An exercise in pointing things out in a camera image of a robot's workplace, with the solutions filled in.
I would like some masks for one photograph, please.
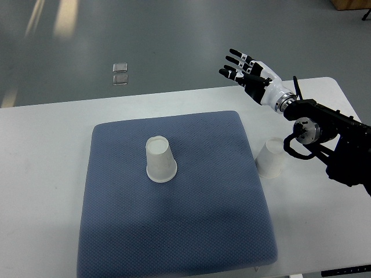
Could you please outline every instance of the gray floor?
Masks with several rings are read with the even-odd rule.
[[[218,70],[232,47],[283,80],[334,78],[371,125],[365,10],[338,12],[330,0],[80,0],[74,36],[61,41],[53,37],[59,1],[45,1],[25,37],[34,5],[0,2],[0,101],[9,92],[21,106],[229,86]],[[128,63],[128,85],[112,85],[117,62]]]

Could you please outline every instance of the white paper cup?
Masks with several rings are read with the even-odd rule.
[[[259,176],[264,178],[275,178],[279,176],[284,160],[283,140],[276,137],[270,138],[265,142],[255,159]]]
[[[146,143],[147,175],[155,182],[170,181],[176,174],[177,164],[174,160],[169,141],[162,136],[151,137]]]

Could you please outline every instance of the robot finger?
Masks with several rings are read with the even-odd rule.
[[[242,68],[244,71],[246,71],[247,74],[257,75],[260,76],[261,71],[263,70],[262,66],[259,65],[259,63],[255,62],[253,63],[253,66],[251,67],[248,63],[241,62],[237,59],[234,59],[233,57],[226,56],[225,59],[235,65],[238,65],[239,68]]]
[[[230,65],[224,65],[224,68],[227,70],[227,71],[241,71],[242,70],[240,69],[237,69],[237,68],[234,68],[234,67],[231,67]]]
[[[238,50],[235,50],[235,49],[230,49],[230,53],[233,54],[233,55],[236,55],[237,57],[239,57],[242,61],[245,61],[249,64],[250,67],[253,67],[254,66],[254,63],[255,63],[255,60],[252,59],[250,56],[246,55],[246,54],[243,54],[242,52],[238,51]]]
[[[224,66],[224,68],[219,70],[219,73],[228,79],[236,81],[241,86],[249,84],[249,83],[259,83],[263,85],[264,87],[264,86],[268,86],[269,83],[271,82],[270,79],[265,79],[265,78],[262,78],[260,76],[255,76],[255,75],[248,75],[241,70],[238,70],[238,69],[235,69],[229,66],[227,66],[227,68],[228,69],[225,69],[225,66]]]
[[[234,59],[233,57],[231,56],[226,56],[225,59],[235,65],[237,65],[239,68],[242,68],[244,71],[246,71],[248,74],[251,73],[251,69],[252,67],[249,66],[249,64],[245,63],[245,62],[241,62],[237,59]]]

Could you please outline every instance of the robotic hand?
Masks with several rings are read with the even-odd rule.
[[[260,105],[269,105],[287,120],[295,120],[293,133],[284,140],[284,150],[299,159],[315,156],[327,165],[330,179],[348,186],[363,184],[371,196],[371,127],[353,120],[314,100],[303,100],[299,84],[294,76],[296,94],[285,88],[278,75],[261,61],[256,61],[239,51],[230,49],[239,61],[225,58],[240,69],[225,65],[219,70],[223,76],[236,81],[245,92]],[[331,150],[323,145],[340,134]],[[302,155],[291,148],[292,139],[304,145],[311,154]]]

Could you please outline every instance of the black mechanical part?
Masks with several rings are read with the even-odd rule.
[[[264,96],[265,87],[269,85],[271,80],[269,78],[265,79],[260,76],[246,74],[243,71],[237,71],[236,69],[231,70],[230,66],[225,65],[224,68],[219,70],[222,76],[236,81],[239,85],[245,88],[245,92],[251,96],[255,102],[261,105],[261,99]]]
[[[362,265],[362,266],[355,266],[353,268],[340,268],[340,269],[333,269],[333,270],[325,270],[321,272],[321,276],[330,277],[330,276],[362,273],[362,272],[369,272],[369,271],[371,271],[371,265]]]
[[[371,127],[314,100],[295,101],[285,109],[283,115],[288,120],[306,117],[315,122],[320,130],[319,137],[304,147],[327,165],[326,173],[330,179],[348,186],[363,184],[371,195]],[[296,129],[296,137],[307,132],[303,123],[297,124],[294,133]],[[338,134],[340,139],[334,151],[321,145]]]

